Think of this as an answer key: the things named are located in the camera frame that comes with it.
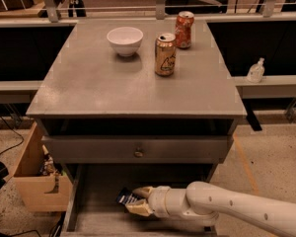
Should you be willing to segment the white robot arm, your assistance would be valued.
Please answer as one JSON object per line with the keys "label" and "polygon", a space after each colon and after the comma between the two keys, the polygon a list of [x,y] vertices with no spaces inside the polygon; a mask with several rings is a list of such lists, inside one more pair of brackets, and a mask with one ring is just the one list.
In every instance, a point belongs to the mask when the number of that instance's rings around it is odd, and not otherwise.
{"label": "white robot arm", "polygon": [[237,193],[204,182],[192,182],[184,189],[138,188],[122,201],[129,212],[141,216],[178,217],[212,226],[224,213],[280,237],[296,237],[296,203]]}

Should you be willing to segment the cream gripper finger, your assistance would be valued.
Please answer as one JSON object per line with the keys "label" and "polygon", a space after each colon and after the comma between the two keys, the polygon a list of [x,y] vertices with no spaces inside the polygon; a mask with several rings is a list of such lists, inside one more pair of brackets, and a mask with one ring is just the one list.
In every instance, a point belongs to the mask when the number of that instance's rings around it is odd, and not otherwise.
{"label": "cream gripper finger", "polygon": [[126,208],[130,213],[141,216],[150,216],[153,213],[153,210],[150,208],[146,199],[140,199],[136,202],[128,203]]}
{"label": "cream gripper finger", "polygon": [[141,187],[133,190],[132,192],[139,197],[148,198],[153,192],[153,190],[154,190],[153,187]]}

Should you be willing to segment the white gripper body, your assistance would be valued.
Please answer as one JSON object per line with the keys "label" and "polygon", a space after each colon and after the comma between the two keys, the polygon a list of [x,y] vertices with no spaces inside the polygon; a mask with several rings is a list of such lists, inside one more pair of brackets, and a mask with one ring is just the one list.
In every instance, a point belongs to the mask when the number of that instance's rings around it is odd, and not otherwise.
{"label": "white gripper body", "polygon": [[159,218],[170,216],[166,207],[166,196],[169,189],[170,187],[167,186],[153,188],[147,198],[149,207],[151,208],[153,214]]}

